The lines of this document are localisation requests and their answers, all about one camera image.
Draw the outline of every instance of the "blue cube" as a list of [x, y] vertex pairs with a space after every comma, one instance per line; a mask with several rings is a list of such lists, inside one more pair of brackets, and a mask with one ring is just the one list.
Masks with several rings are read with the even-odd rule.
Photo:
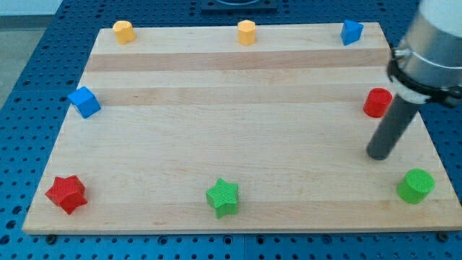
[[67, 96], [83, 118], [87, 118], [101, 109], [95, 95], [83, 86]]
[[341, 39], [344, 41], [344, 45], [347, 46], [359, 40], [361, 38], [362, 28], [364, 28], [364, 25], [346, 19], [340, 34]]

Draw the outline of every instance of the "yellow block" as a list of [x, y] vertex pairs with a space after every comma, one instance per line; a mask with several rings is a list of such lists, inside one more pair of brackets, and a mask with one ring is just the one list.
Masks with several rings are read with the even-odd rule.
[[128, 21], [117, 21], [113, 25], [113, 30], [120, 44], [125, 44], [136, 39], [135, 31]]
[[245, 46], [255, 43], [255, 22], [243, 20], [237, 24], [237, 41]]

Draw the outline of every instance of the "blue pegboard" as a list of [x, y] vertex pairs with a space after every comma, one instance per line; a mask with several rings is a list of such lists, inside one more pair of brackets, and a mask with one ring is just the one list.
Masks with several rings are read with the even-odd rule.
[[[101, 27], [379, 22], [396, 45], [418, 1], [278, 0], [276, 11], [202, 12], [199, 1], [64, 0], [0, 112], [0, 259], [462, 259], [462, 233], [29, 236], [26, 212]], [[421, 109], [462, 198], [462, 109]]]

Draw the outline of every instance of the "red block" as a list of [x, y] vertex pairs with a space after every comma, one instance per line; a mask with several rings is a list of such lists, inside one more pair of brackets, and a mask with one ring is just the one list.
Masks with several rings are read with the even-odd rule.
[[45, 195], [70, 215], [77, 207], [87, 203], [84, 192], [85, 186], [73, 175], [68, 178], [55, 177], [53, 186]]
[[381, 118], [387, 112], [392, 99], [393, 97], [388, 90], [375, 88], [369, 92], [363, 110], [368, 116]]

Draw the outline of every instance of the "red star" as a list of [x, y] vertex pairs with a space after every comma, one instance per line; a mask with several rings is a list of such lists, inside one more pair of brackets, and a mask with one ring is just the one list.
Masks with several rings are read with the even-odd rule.
[[84, 192], [85, 186], [73, 175], [68, 178], [55, 177], [53, 186], [45, 195], [70, 215], [78, 206], [87, 203]]

